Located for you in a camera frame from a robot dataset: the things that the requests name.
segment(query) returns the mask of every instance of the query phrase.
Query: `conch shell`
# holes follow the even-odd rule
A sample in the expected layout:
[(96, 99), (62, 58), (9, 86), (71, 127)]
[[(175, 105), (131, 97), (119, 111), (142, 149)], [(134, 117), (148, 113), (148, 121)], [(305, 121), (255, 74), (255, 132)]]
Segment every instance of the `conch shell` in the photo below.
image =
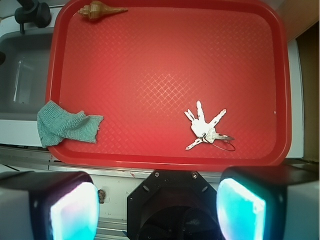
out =
[(125, 7), (112, 7), (101, 1), (92, 1), (90, 5), (84, 5), (78, 13), (90, 21), (97, 20), (105, 15), (119, 14), (128, 11)]

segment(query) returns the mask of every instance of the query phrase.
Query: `black faucet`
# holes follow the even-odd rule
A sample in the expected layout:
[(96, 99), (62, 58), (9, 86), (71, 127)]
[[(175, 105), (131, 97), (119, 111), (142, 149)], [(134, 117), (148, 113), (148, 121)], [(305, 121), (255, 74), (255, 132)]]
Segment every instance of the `black faucet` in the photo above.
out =
[(34, 23), (38, 28), (45, 28), (51, 22), (50, 8), (47, 3), (38, 0), (17, 0), (22, 7), (15, 10), (14, 18), (20, 24), (20, 33), (25, 33), (24, 24)]

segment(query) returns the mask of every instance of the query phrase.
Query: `bunch of keys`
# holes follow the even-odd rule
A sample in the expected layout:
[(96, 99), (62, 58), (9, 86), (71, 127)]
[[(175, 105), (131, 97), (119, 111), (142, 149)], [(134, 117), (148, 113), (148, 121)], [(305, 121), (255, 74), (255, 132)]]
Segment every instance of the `bunch of keys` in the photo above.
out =
[(194, 146), (203, 142), (213, 144), (215, 140), (225, 140), (225, 141), (234, 140), (234, 138), (231, 136), (217, 133), (215, 129), (215, 126), (219, 123), (220, 119), (227, 113), (226, 109), (223, 109), (209, 123), (206, 123), (205, 114), (202, 109), (202, 104), (199, 100), (196, 102), (196, 108), (197, 108), (198, 119), (195, 118), (195, 116), (190, 111), (190, 109), (184, 112), (187, 118), (191, 121), (191, 129), (197, 137), (197, 139), (193, 143), (191, 143), (189, 146), (187, 146), (185, 150), (190, 150)]

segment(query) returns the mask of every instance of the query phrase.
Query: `towel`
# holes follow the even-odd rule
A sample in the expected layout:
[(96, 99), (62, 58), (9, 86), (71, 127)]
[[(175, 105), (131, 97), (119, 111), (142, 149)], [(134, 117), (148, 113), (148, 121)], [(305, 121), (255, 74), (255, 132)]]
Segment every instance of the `towel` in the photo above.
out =
[(84, 111), (69, 113), (49, 101), (37, 114), (37, 127), (43, 148), (54, 146), (63, 139), (97, 143), (97, 132), (103, 116), (88, 115)]

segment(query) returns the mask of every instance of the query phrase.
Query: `sink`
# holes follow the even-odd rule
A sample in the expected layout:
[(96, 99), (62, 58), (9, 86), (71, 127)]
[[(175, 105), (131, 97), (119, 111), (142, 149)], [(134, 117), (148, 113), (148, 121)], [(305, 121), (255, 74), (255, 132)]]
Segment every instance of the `sink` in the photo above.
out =
[(45, 105), (53, 28), (0, 37), (0, 120), (36, 121)]

